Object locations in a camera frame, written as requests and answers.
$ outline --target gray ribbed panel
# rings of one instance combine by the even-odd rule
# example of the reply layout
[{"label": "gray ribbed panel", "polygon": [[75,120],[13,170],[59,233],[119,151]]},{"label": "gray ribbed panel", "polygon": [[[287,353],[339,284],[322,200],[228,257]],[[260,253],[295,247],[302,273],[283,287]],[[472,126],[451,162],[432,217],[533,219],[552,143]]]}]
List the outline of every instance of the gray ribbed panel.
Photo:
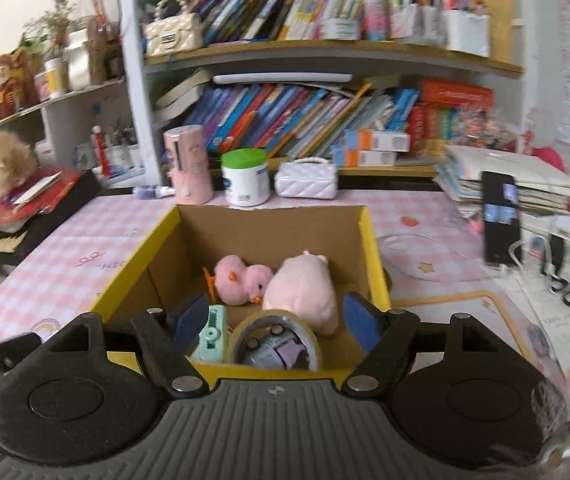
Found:
[{"label": "gray ribbed panel", "polygon": [[407,444],[379,404],[349,399],[329,380],[223,380],[203,399],[174,401],[145,440],[108,460],[60,469],[0,462],[0,480],[474,477]]}]

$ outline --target white handbag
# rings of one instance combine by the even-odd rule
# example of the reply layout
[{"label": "white handbag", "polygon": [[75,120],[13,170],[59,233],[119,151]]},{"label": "white handbag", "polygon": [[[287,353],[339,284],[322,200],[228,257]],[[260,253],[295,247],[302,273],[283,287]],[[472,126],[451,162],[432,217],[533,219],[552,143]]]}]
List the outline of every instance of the white handbag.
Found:
[{"label": "white handbag", "polygon": [[[181,13],[161,20],[163,8],[172,1],[181,6]],[[165,56],[203,46],[201,19],[196,12],[187,12],[185,0],[161,0],[154,17],[155,21],[145,28],[147,57]]]},{"label": "white handbag", "polygon": [[336,165],[310,156],[283,162],[274,177],[277,195],[297,198],[334,198],[338,193]]}]

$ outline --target smartphone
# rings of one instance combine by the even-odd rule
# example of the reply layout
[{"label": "smartphone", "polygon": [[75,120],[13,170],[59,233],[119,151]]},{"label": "smartphone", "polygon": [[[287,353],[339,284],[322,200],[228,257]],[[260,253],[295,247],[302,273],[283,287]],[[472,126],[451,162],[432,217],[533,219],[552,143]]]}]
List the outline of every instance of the smartphone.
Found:
[{"label": "smartphone", "polygon": [[[510,246],[520,240],[518,188],[511,175],[483,171],[482,219],[484,220],[484,259],[490,265],[516,265]],[[521,247],[514,250],[519,261]]]}]

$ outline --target pink duck plush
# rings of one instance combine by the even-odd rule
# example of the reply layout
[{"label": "pink duck plush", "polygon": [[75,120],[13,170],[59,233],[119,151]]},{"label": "pink duck plush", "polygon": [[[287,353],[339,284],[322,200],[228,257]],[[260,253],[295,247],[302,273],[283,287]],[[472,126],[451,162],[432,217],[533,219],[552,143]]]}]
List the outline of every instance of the pink duck plush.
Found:
[{"label": "pink duck plush", "polygon": [[214,267],[214,287],[220,301],[225,304],[243,305],[249,301],[260,304],[273,276],[270,267],[248,267],[239,256],[229,254]]},{"label": "pink duck plush", "polygon": [[338,329],[338,308],[327,258],[308,251],[287,258],[267,286],[263,309],[287,310],[316,334],[333,335]]}]

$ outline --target pink cup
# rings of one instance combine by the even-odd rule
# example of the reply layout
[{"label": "pink cup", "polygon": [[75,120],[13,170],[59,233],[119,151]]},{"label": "pink cup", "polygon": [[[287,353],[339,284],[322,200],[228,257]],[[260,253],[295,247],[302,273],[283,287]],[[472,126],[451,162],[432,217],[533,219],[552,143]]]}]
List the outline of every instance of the pink cup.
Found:
[{"label": "pink cup", "polygon": [[165,147],[172,164],[172,186],[177,204],[201,205],[214,197],[207,168],[203,128],[182,126],[165,132]]}]

